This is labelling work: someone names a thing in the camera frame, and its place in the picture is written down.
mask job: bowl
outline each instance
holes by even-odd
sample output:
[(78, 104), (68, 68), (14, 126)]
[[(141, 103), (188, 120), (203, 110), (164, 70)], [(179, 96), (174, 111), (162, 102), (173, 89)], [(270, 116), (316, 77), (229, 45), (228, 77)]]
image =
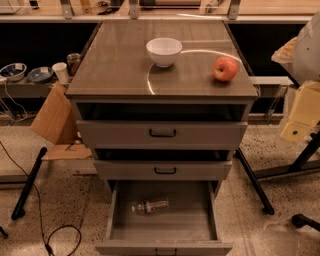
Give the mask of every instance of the bowl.
[(28, 73), (28, 79), (36, 84), (44, 84), (49, 82), (53, 77), (53, 69), (50, 67), (40, 67), (31, 70)]
[(171, 66), (182, 50), (178, 40), (165, 37), (149, 41), (146, 47), (151, 60), (162, 68)]
[(7, 78), (9, 81), (19, 81), (24, 77), (27, 66), (23, 63), (12, 63), (0, 70), (0, 76)]

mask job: electrical cord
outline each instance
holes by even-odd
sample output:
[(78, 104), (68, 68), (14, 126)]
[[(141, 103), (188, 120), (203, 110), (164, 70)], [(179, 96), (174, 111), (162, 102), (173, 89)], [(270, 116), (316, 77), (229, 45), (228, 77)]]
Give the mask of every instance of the electrical cord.
[(22, 119), (20, 119), (20, 120), (18, 120), (18, 121), (15, 121), (15, 122), (17, 123), (17, 122), (21, 122), (21, 121), (23, 121), (23, 120), (26, 120), (26, 119), (28, 118), (28, 113), (27, 113), (27, 111), (25, 110), (25, 108), (24, 108), (21, 104), (17, 103), (17, 102), (11, 97), (11, 95), (8, 93), (7, 84), (8, 84), (8, 79), (6, 79), (5, 82), (4, 82), (4, 91), (6, 92), (6, 94), (7, 94), (8, 97), (9, 97), (9, 99), (11, 99), (14, 104), (16, 104), (17, 106), (19, 106), (19, 107), (22, 108), (22, 110), (23, 110), (23, 112), (24, 112), (24, 114), (25, 114), (25, 117), (24, 117), (24, 118), (22, 118)]
[(0, 111), (0, 114), (1, 114), (1, 115), (6, 115), (6, 116), (8, 116), (12, 122), (15, 122), (15, 121), (16, 121), (16, 120), (14, 120), (10, 115), (8, 115), (7, 113), (5, 113), (5, 112), (3, 112), (3, 111)]
[[(5, 148), (5, 146), (2, 144), (2, 142), (0, 141), (0, 145), (1, 147), (3, 148), (4, 152), (6, 153), (6, 155), (9, 157), (9, 159), (28, 177), (29, 175), (27, 174), (27, 172), (11, 157), (11, 155), (9, 154), (9, 152), (7, 151), (7, 149)], [(67, 256), (71, 256), (79, 247), (80, 243), (81, 243), (81, 240), (82, 240), (82, 235), (81, 235), (81, 231), (76, 228), (75, 226), (73, 225), (62, 225), (61, 227), (59, 228), (56, 228), (53, 232), (51, 232), (51, 234), (48, 236), (48, 239), (46, 241), (45, 239), (45, 235), (44, 235), (44, 231), (43, 231), (43, 217), (42, 217), (42, 210), (41, 210), (41, 197), (40, 197), (40, 193), (39, 193), (39, 190), (37, 188), (36, 185), (33, 184), (33, 187), (35, 188), (36, 190), (36, 193), (38, 195), (38, 206), (39, 206), (39, 217), (40, 217), (40, 229), (41, 229), (41, 237), (42, 237), (42, 241), (44, 243), (44, 246), (48, 252), (48, 255), (49, 256), (55, 256), (53, 250), (52, 250), (52, 247), (50, 246), (50, 239), (51, 237), (59, 230), (63, 229), (63, 228), (73, 228), (75, 229), (78, 234), (79, 234), (79, 240), (78, 240), (78, 243), (76, 244), (76, 246), (73, 248), (73, 250), (67, 254)]]

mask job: drawer cabinet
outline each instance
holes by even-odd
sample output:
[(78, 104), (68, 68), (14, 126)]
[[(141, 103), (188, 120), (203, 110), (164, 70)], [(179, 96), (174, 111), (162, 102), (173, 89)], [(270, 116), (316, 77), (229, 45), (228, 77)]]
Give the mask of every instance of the drawer cabinet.
[[(145, 44), (175, 36), (185, 51), (155, 66)], [(221, 21), (104, 21), (67, 91), (84, 143), (110, 192), (101, 255), (227, 255), (215, 198), (231, 170), (257, 92), (242, 63), (235, 78), (213, 79), (213, 61), (238, 59)], [(169, 208), (132, 206), (166, 197)]]

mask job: open drawer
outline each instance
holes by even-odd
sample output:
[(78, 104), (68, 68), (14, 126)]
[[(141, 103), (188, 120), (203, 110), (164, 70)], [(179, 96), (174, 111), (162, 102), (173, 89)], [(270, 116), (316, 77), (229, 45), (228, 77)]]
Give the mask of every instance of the open drawer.
[[(214, 188), (205, 181), (118, 181), (101, 255), (227, 255), (218, 239)], [(166, 197), (169, 208), (138, 215), (132, 206)]]

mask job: cabinet top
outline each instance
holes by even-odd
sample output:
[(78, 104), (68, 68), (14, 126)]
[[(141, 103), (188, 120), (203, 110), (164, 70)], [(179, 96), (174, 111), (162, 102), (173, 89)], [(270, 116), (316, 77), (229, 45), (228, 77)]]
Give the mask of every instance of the cabinet top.
[[(169, 68), (156, 66), (148, 56), (146, 44), (157, 37), (182, 43)], [(239, 61), (239, 72), (229, 83), (212, 76), (212, 65), (222, 55)], [(222, 21), (139, 19), (102, 23), (67, 95), (251, 98), (257, 93)]]

